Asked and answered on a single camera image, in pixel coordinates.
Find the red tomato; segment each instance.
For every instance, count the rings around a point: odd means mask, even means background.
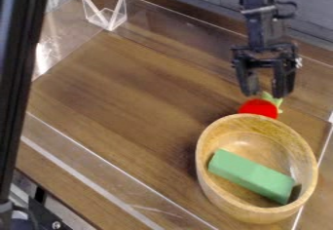
[[[249,100],[240,108],[239,113],[251,113],[277,119],[279,111],[276,105],[263,99]]]

